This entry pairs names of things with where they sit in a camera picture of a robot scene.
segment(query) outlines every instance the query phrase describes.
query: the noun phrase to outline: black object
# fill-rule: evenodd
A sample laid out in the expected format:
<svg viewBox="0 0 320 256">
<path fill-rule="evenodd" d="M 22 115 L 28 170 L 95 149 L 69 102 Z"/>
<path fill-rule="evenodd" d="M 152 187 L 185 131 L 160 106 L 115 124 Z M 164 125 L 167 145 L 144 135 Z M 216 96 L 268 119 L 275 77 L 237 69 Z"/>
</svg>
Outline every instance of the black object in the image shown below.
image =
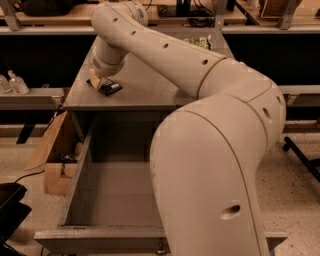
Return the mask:
<svg viewBox="0 0 320 256">
<path fill-rule="evenodd" d="M 212 17 L 202 5 L 192 5 L 191 0 L 176 0 L 176 5 L 159 5 L 159 17 Z"/>
<path fill-rule="evenodd" d="M 28 140 L 30 134 L 32 133 L 35 123 L 26 123 L 23 126 L 21 133 L 19 134 L 17 144 L 24 144 Z"/>
<path fill-rule="evenodd" d="M 236 0 L 228 0 L 228 2 L 227 2 L 227 10 L 233 12 L 235 5 L 236 5 Z"/>
<path fill-rule="evenodd" d="M 122 86 L 111 79 L 106 79 L 100 87 L 99 91 L 104 93 L 106 96 L 114 94 L 117 91 L 120 91 Z"/>
<path fill-rule="evenodd" d="M 0 184 L 0 256 L 20 255 L 5 243 L 31 212 L 29 206 L 19 202 L 26 191 L 18 183 Z"/>
<path fill-rule="evenodd" d="M 59 16 L 67 14 L 74 5 L 87 0 L 21 0 L 20 9 L 28 16 Z"/>
<path fill-rule="evenodd" d="M 68 164 L 68 163 L 76 164 L 78 163 L 78 160 L 76 159 L 76 155 L 74 154 L 68 155 L 66 153 L 62 153 L 60 157 L 60 162 L 64 164 Z"/>
<path fill-rule="evenodd" d="M 312 175 L 317 179 L 317 181 L 320 182 L 320 172 L 317 169 L 320 167 L 320 158 L 309 160 L 289 137 L 285 137 L 284 140 L 286 144 L 283 145 L 283 150 L 287 152 L 291 148 L 293 152 L 299 157 L 301 162 L 308 168 L 308 170 L 312 173 Z"/>
</svg>

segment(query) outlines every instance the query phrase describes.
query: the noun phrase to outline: speckled floor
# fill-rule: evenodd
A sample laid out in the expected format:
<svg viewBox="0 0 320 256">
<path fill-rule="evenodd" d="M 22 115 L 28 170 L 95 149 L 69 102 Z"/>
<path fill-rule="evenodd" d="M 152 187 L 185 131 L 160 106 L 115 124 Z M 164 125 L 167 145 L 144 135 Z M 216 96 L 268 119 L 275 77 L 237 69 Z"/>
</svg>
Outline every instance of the speckled floor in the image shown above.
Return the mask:
<svg viewBox="0 0 320 256">
<path fill-rule="evenodd" d="M 277 256 L 319 256 L 320 184 L 291 150 L 282 150 L 286 135 L 279 138 L 257 172 L 263 221 L 266 229 L 287 232 L 288 238 L 276 249 Z M 320 133 L 290 133 L 289 136 L 308 158 L 320 158 Z M 39 138 L 29 138 L 21 145 L 15 141 L 16 138 L 0 138 L 0 183 L 13 182 L 30 173 L 23 168 Z M 32 212 L 8 244 L 28 256 L 38 256 L 41 245 L 33 240 L 34 233 L 56 227 L 65 199 L 44 193 L 43 174 L 25 178 L 20 183 L 28 189 L 22 202 L 29 205 Z"/>
</svg>

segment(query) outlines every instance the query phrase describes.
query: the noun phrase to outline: spray bottle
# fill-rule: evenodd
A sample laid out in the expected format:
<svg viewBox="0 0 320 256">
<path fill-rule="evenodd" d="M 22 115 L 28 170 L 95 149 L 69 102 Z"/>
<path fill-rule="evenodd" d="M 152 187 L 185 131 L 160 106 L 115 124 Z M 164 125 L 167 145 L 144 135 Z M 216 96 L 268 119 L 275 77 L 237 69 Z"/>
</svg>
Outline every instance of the spray bottle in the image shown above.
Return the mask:
<svg viewBox="0 0 320 256">
<path fill-rule="evenodd" d="M 19 76 L 16 76 L 12 70 L 8 71 L 10 76 L 9 84 L 16 94 L 26 94 L 29 91 L 28 86 L 25 84 L 23 79 Z"/>
</svg>

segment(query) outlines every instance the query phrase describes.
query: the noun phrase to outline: black chair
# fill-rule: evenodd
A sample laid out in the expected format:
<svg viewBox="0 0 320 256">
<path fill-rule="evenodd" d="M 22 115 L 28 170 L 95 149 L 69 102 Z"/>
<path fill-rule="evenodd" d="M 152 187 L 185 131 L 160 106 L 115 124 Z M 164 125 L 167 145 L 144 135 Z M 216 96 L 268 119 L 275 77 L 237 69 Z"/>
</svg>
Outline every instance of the black chair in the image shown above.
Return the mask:
<svg viewBox="0 0 320 256">
<path fill-rule="evenodd" d="M 31 212 L 19 201 L 27 189 L 18 183 L 0 184 L 0 256 L 20 256 L 6 241 Z"/>
<path fill-rule="evenodd" d="M 283 145 L 283 150 L 287 152 L 291 148 L 317 181 L 320 182 L 320 172 L 317 169 L 320 167 L 320 158 L 309 160 L 289 137 L 285 137 L 284 141 L 286 144 Z"/>
</svg>

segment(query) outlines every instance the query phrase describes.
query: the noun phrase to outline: small object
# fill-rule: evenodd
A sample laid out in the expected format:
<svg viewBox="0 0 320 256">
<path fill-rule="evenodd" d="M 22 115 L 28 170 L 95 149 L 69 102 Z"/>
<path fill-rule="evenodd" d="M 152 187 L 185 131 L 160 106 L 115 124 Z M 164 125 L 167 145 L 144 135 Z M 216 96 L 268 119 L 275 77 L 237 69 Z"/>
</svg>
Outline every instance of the small object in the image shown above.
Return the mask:
<svg viewBox="0 0 320 256">
<path fill-rule="evenodd" d="M 74 155 L 74 154 L 66 154 L 66 153 L 62 153 L 61 154 L 61 157 L 60 157 L 60 162 L 61 163 L 65 163 L 65 164 L 67 164 L 67 163 L 73 163 L 73 164 L 76 164 L 76 163 L 78 163 L 78 160 L 76 159 L 76 155 Z"/>
<path fill-rule="evenodd" d="M 7 78 L 0 75 L 0 93 L 10 92 L 12 90 Z"/>
<path fill-rule="evenodd" d="M 104 93 L 106 96 L 114 94 L 117 91 L 120 91 L 122 86 L 107 78 L 101 85 L 99 91 Z"/>
<path fill-rule="evenodd" d="M 16 94 L 26 94 L 29 92 L 28 86 L 25 84 L 23 79 L 19 76 L 16 76 L 12 70 L 8 71 L 10 76 L 9 84 Z"/>
<path fill-rule="evenodd" d="M 163 248 L 163 239 L 159 241 L 159 249 L 155 252 L 156 256 L 166 256 L 168 252 Z"/>
</svg>

